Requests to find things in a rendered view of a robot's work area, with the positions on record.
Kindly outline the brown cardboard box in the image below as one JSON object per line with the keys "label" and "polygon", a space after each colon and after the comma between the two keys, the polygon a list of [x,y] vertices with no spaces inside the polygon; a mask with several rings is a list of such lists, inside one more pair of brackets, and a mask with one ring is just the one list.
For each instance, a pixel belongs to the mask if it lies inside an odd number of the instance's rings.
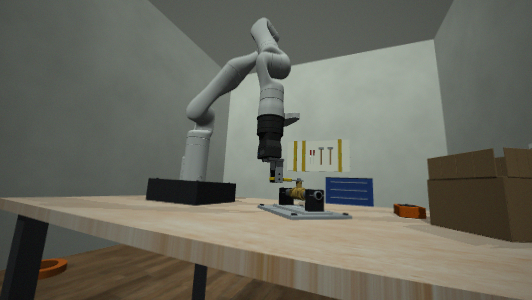
{"label": "brown cardboard box", "polygon": [[427,159],[431,225],[532,243],[532,151],[503,151],[496,158],[490,148]]}

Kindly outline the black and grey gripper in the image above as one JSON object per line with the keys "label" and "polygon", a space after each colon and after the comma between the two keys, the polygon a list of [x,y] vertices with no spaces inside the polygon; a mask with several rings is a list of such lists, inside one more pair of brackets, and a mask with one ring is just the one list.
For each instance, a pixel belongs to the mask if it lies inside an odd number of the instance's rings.
{"label": "black and grey gripper", "polygon": [[283,128],[299,120],[298,112],[284,113],[284,103],[277,98],[264,98],[259,103],[257,136],[259,146],[257,159],[270,162],[270,183],[283,183],[281,137]]}

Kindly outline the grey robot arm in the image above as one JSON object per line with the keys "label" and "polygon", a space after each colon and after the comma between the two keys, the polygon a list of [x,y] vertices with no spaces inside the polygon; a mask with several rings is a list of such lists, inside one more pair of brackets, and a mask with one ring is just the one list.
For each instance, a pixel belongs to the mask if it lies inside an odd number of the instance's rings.
{"label": "grey robot arm", "polygon": [[279,35],[267,18],[259,19],[252,26],[252,35],[259,51],[231,59],[186,109],[186,115],[195,122],[195,127],[187,134],[180,180],[206,181],[210,137],[215,122],[215,112],[210,106],[220,96],[237,88],[255,65],[260,101],[277,98],[284,102],[284,87],[273,79],[285,79],[291,71],[291,62],[277,45]]}

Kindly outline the brass ball valve with yellow handle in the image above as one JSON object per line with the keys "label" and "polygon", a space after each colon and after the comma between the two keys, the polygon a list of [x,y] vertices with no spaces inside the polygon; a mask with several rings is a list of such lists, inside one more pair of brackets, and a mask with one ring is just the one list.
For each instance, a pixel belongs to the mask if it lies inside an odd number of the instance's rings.
{"label": "brass ball valve with yellow handle", "polygon": [[[324,190],[303,188],[301,178],[283,178],[283,181],[296,181],[296,187],[279,188],[279,204],[273,206],[304,215],[332,215],[332,212],[324,210]],[[295,205],[294,199],[305,200],[305,206]]]}

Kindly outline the orange digital multimeter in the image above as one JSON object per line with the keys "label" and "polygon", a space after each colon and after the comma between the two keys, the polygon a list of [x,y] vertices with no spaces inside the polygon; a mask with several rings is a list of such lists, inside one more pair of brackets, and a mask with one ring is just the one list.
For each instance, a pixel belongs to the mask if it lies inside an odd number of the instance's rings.
{"label": "orange digital multimeter", "polygon": [[[405,204],[404,206],[400,206],[401,204],[398,205],[399,206],[394,206],[394,213],[399,217],[426,219],[426,208],[409,204]],[[406,208],[405,206],[419,208]]]}

